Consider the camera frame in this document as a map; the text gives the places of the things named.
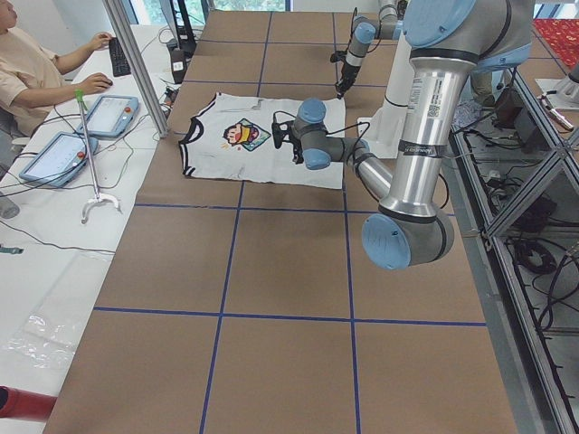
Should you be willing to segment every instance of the person's hand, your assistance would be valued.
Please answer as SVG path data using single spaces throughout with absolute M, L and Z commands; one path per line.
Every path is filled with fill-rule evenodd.
M 89 41 L 90 48 L 95 52 L 101 48 L 105 48 L 109 45 L 109 41 L 113 38 L 112 34 L 107 32 L 100 32 L 95 34 Z
M 104 92 L 110 86 L 112 86 L 112 80 L 102 72 L 91 74 L 79 83 L 79 89 L 82 90 L 82 93 L 85 95 Z

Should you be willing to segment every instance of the red cylinder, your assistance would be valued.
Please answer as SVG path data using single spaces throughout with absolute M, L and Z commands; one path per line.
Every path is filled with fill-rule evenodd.
M 45 422 L 56 397 L 0 386 L 0 418 Z

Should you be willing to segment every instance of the white desk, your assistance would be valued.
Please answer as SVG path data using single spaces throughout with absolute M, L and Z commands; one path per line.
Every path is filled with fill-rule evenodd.
M 157 34 L 160 26 L 133 26 L 138 46 L 142 52 L 151 80 L 158 96 L 165 90 L 166 81 L 172 81 L 169 55 L 166 47 L 159 42 Z M 93 72 L 101 71 L 112 78 L 109 53 L 107 50 L 95 52 L 81 68 L 75 81 L 83 80 Z M 139 96 L 138 87 L 132 76 L 112 78 L 114 85 L 108 91 L 112 95 L 138 96 L 141 104 L 129 128 L 145 114 L 147 108 Z M 98 95 L 85 97 L 89 105 Z M 61 114 L 78 113 L 76 101 L 58 106 Z M 54 110 L 49 118 L 56 116 Z M 78 118 L 70 120 L 73 126 L 80 123 Z M 31 139 L 25 152 L 37 152 L 59 131 L 71 131 L 62 120 L 42 126 Z M 157 146 L 157 131 L 149 117 L 127 136 L 127 142 L 134 149 L 128 166 L 117 186 L 103 190 L 120 200 L 122 213 L 111 203 L 94 207 L 90 211 L 87 224 L 81 224 L 81 210 L 94 196 L 91 186 L 90 169 L 85 167 L 67 188 L 87 185 L 78 189 L 46 190 L 35 189 L 11 196 L 20 206 L 15 218 L 3 222 L 27 231 L 42 241 L 60 246 L 79 246 L 86 249 L 115 250 L 125 228 L 147 168 Z M 100 141 L 100 149 L 112 142 Z M 99 152 L 95 157 L 100 185 L 112 186 L 119 179 L 123 165 L 131 153 L 129 146 L 118 142 L 110 150 Z M 21 157 L 16 160 L 10 173 L 17 175 L 29 161 Z M 29 187 L 15 185 L 16 180 L 7 175 L 0 182 L 3 193 L 15 193 Z M 20 255 L 0 254 L 0 277 L 2 303 L 0 305 L 0 385 L 23 390 L 57 395 L 68 369 L 71 352 L 63 352 L 64 367 L 39 368 L 31 357 L 14 350 L 5 349 L 15 335 L 23 331 L 29 316 L 41 309 L 47 329 L 60 327 L 59 335 L 70 343 L 77 344 L 90 315 L 92 305 L 105 278 L 111 253 L 87 252 L 79 250 L 59 250 L 43 246 L 27 235 L 8 229 L 0 224 L 0 243 L 6 247 L 20 247 Z M 40 349 L 39 354 L 47 353 Z M 52 358 L 49 365 L 54 365 Z M 43 430 L 42 423 L 20 420 L 0 420 L 0 432 L 12 434 L 36 434 Z

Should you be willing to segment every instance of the tablet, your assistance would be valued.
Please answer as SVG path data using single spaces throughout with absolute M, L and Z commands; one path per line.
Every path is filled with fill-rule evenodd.
M 96 151 L 99 141 L 91 137 L 90 149 Z M 62 187 L 74 178 L 87 162 L 84 137 L 58 133 L 26 165 L 19 176 L 33 184 Z
M 119 137 L 138 110 L 136 97 L 100 95 L 87 113 L 89 136 L 103 139 Z M 82 133 L 82 125 L 77 128 Z

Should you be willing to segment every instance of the keyboard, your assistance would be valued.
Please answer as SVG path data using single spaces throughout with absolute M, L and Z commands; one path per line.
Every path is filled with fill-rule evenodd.
M 110 63 L 112 64 L 112 76 L 121 77 L 130 74 L 130 66 L 128 65 L 127 57 L 120 46 L 120 41 L 117 38 L 112 38 L 109 41 Z

